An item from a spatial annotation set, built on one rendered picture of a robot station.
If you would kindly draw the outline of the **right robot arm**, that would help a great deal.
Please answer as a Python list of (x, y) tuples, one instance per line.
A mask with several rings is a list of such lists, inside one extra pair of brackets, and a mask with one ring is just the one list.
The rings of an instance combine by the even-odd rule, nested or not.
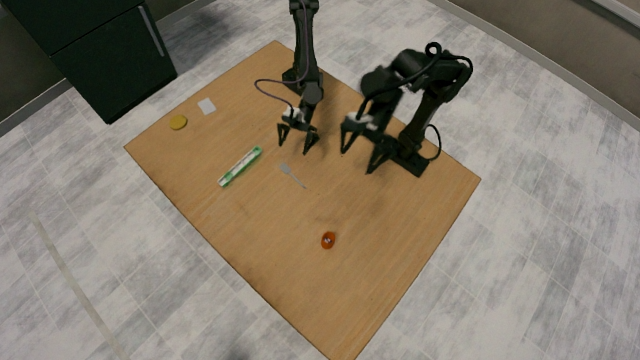
[[(294, 52), (294, 62), (292, 62), (292, 68), (282, 73), (282, 77), (287, 81), (296, 81), (299, 78), (303, 77), (307, 65), (306, 59), (308, 57), (309, 66), (307, 75), (301, 81), (297, 82), (298, 89), (301, 89), (298, 91), (304, 92), (306, 89), (306, 92), (304, 92), (303, 94), (303, 99), (301, 99), (299, 105), (303, 105), (303, 109), (308, 107), (311, 110), (315, 111), (317, 105), (322, 99), (322, 92), (324, 92), (324, 88), (322, 88), (322, 85), (324, 83), (323, 73), (319, 72), (319, 67), (317, 67), (313, 42), (313, 21), (314, 16), (320, 10), (320, 5), (319, 0), (302, 0), (302, 2), (306, 10), (303, 10), (303, 7), (301, 6), (300, 1), (298, 2), (298, 0), (290, 0), (289, 3), (290, 16), (293, 16), (293, 21), (296, 28), (296, 48)], [(291, 84), (297, 87), (297, 83)], [(304, 88), (302, 88), (302, 85)]]

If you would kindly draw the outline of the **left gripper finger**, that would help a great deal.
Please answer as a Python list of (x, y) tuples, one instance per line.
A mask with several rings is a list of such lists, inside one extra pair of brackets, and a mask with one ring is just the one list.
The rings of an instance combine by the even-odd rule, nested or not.
[[(353, 132), (349, 143), (347, 144), (348, 132)], [(342, 153), (346, 154), (348, 150), (352, 147), (358, 137), (361, 135), (363, 130), (354, 130), (346, 125), (345, 122), (342, 122)]]
[[(385, 163), (386, 161), (388, 161), (389, 159), (391, 159), (392, 157), (394, 157), (395, 155), (397, 155), (397, 151), (391, 151), (391, 150), (387, 150), (387, 149), (383, 149), (382, 147), (380, 147), (379, 145), (376, 145), (371, 162), (370, 162), (370, 166), (368, 169), (368, 173), (372, 174), (378, 167), (380, 167), (383, 163)], [(379, 158), (385, 154), (380, 160)], [(379, 161), (378, 161), (379, 160)], [(377, 162), (378, 161), (378, 162)], [(377, 163), (376, 163), (377, 162)], [(374, 167), (375, 166), (375, 167)]]

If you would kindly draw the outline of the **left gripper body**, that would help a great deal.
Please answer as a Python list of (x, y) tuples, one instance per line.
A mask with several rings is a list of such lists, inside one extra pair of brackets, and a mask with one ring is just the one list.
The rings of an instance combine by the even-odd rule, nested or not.
[(387, 129), (393, 120), (396, 110), (390, 109), (385, 105), (379, 106), (379, 102), (374, 101), (369, 112), (363, 112), (359, 121), (370, 121), (369, 128), (363, 131), (363, 135), (375, 142), (377, 145), (382, 147), (383, 149), (394, 151), (395, 148), (390, 146), (389, 144), (383, 143), (385, 139), (388, 137), (390, 142), (395, 143), (397, 137), (387, 132)]

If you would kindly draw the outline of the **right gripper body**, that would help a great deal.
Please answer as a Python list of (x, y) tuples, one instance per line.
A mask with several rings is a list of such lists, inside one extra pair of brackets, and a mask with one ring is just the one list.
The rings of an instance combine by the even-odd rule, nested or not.
[[(319, 135), (315, 134), (315, 133), (317, 133), (318, 129), (313, 127), (313, 126), (310, 126), (315, 111), (311, 110), (308, 107), (303, 109), (303, 107), (304, 107), (303, 105), (299, 105), (298, 109), (292, 107), (294, 109), (294, 113), (293, 113), (293, 118), (292, 119), (295, 119), (297, 117), (297, 115), (299, 114), (299, 120), (298, 120), (299, 122), (297, 121), (294, 125), (290, 125), (290, 126), (287, 126), (287, 125), (282, 124), (282, 123), (281, 123), (281, 125), (286, 126), (286, 127), (290, 128), (290, 129), (302, 132), (302, 133), (306, 132), (306, 133), (310, 133), (310, 134), (313, 134), (313, 135), (319, 137)], [(290, 114), (290, 107), (288, 107), (288, 110), (284, 113), (284, 116), (289, 117), (289, 114)], [(313, 131), (315, 133), (313, 133), (311, 131)]]

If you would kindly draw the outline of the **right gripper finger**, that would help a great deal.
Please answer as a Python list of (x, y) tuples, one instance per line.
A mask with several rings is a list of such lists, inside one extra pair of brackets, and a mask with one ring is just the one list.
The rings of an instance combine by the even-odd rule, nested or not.
[[(278, 128), (278, 134), (279, 134), (279, 147), (282, 148), (291, 129), (280, 124), (277, 125), (277, 128)], [(282, 135), (283, 135), (283, 140), (282, 140)]]
[[(311, 141), (311, 139), (313, 139)], [(303, 156), (306, 156), (308, 154), (308, 152), (320, 141), (320, 138), (308, 133), (307, 135), (307, 139), (306, 139), (306, 144), (305, 144), (305, 148), (304, 148), (304, 153)], [(310, 144), (310, 145), (309, 145)]]

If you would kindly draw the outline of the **orange translucent pill bottle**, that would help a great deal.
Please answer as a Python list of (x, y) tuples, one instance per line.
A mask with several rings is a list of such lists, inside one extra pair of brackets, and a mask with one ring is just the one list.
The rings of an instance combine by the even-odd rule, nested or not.
[(323, 236), (322, 236), (321, 246), (322, 246), (324, 249), (328, 250), (328, 249), (331, 249), (331, 248), (332, 248), (332, 246), (333, 246), (333, 244), (334, 244), (334, 241), (333, 241), (333, 242), (331, 242), (331, 243), (327, 243), (327, 242), (329, 242), (328, 240), (327, 240), (327, 242), (325, 242), (325, 241), (324, 241), (324, 239), (326, 239), (326, 238), (327, 238), (327, 239), (330, 239), (330, 240), (332, 240), (332, 241), (333, 241), (333, 240), (335, 241), (335, 234), (334, 234), (333, 232), (331, 232), (331, 231), (326, 231), (326, 232), (323, 234)]

